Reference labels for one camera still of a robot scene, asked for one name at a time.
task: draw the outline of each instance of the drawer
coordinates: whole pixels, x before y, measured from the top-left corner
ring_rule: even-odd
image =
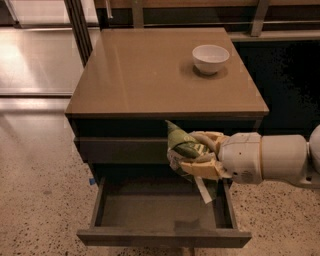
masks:
[[[252,131],[261,117],[250,116],[215,116],[208,118],[185,117],[179,120],[168,120],[175,123],[186,132],[217,131],[225,134]],[[76,118],[69,116],[68,120],[76,137],[163,137],[168,134],[168,125],[164,119],[134,118]]]
[[[77,137],[83,162],[95,164],[168,164],[167,138]]]
[[[237,229],[226,181],[205,204],[195,184],[170,168],[118,171],[105,173],[91,225],[77,232],[85,245],[242,248],[251,239]]]

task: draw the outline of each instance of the speckled floor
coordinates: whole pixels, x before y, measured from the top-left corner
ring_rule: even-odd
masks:
[[[188,249],[85,247],[97,187],[73,145],[68,100],[0,99],[0,255],[191,255]],[[233,184],[243,249],[198,256],[320,256],[320,192],[278,182]]]

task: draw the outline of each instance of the bowl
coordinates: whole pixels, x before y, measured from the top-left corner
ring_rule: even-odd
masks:
[[[213,75],[224,67],[229,59],[229,52],[217,45],[199,45],[192,51],[193,62],[197,69],[205,75]]]

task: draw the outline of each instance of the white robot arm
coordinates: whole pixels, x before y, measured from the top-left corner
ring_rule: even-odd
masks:
[[[241,184],[277,180],[296,187],[320,188],[320,125],[309,142],[301,135],[237,133],[225,140],[218,159]]]

